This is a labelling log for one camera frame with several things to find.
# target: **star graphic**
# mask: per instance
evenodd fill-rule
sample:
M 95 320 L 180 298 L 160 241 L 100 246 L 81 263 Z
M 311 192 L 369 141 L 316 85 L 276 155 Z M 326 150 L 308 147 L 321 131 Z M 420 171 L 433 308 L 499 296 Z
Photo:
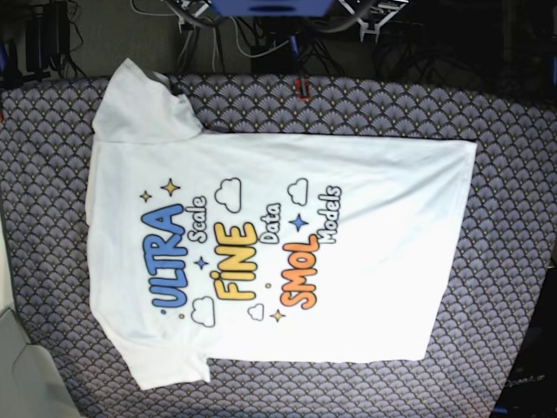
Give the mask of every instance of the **star graphic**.
M 171 196 L 176 190 L 179 190 L 179 188 L 178 185 L 172 184 L 172 179 L 168 179 L 168 184 L 161 187 L 161 189 L 165 189 Z
M 150 198 L 152 198 L 152 196 L 145 190 L 143 192 L 143 194 L 141 196 L 139 196 L 141 199 L 143 199 L 145 201 L 145 203 L 147 203 L 147 200 L 149 200 Z
M 290 221 L 291 224 L 294 224 L 296 226 L 296 229 L 299 232 L 299 228 L 301 228 L 304 225 L 307 225 L 307 222 L 304 222 L 304 220 L 302 220 L 302 218 L 299 216 L 295 219 L 295 220 L 291 220 Z
M 277 322 L 279 322 L 281 320 L 281 318 L 286 318 L 286 315 L 281 314 L 278 309 L 277 309 L 277 312 L 275 312 L 273 315 L 269 315 L 269 316 L 271 316 L 271 318 L 274 318 L 275 320 L 277 320 Z
M 193 264 L 197 264 L 199 266 L 199 268 L 201 270 L 203 270 L 203 267 L 205 267 L 206 265 L 208 265 L 209 263 L 205 262 L 203 260 L 203 257 L 199 257 L 199 260 L 197 260 L 196 262 L 194 262 Z

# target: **blue part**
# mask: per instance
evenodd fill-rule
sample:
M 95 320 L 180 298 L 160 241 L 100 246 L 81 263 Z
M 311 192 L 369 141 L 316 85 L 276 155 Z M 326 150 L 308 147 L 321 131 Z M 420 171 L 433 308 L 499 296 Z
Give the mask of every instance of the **blue part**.
M 292 35 L 290 38 L 290 47 L 292 48 L 292 54 L 294 54 L 294 58 L 296 58 L 296 60 L 299 59 L 299 49 L 298 49 L 298 41 L 296 40 L 296 37 L 294 35 Z
M 557 57 L 554 57 L 551 63 L 551 82 L 557 87 Z
M 323 16 L 332 0 L 213 0 L 223 16 Z
M 507 409 L 503 408 L 503 407 L 495 407 L 495 408 L 493 408 L 493 412 L 495 414 L 508 414 Z
M 0 44 L 0 74 L 3 73 L 3 71 L 6 69 L 7 66 L 8 66 L 8 51 L 6 50 L 4 44 Z

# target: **gray surface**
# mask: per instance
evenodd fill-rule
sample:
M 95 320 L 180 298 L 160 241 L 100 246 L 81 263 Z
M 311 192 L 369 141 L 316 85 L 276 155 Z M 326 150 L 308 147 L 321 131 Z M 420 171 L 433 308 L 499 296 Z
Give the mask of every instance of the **gray surface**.
M 141 392 L 89 309 L 84 198 L 106 79 L 3 95 L 0 192 L 17 311 L 89 417 L 487 417 L 540 294 L 557 221 L 554 111 L 474 93 L 312 78 L 188 76 L 216 131 L 476 140 L 471 194 L 423 361 L 210 361 L 212 381 Z
M 0 315 L 0 405 L 3 418 L 78 418 L 48 351 L 30 345 L 12 311 Z

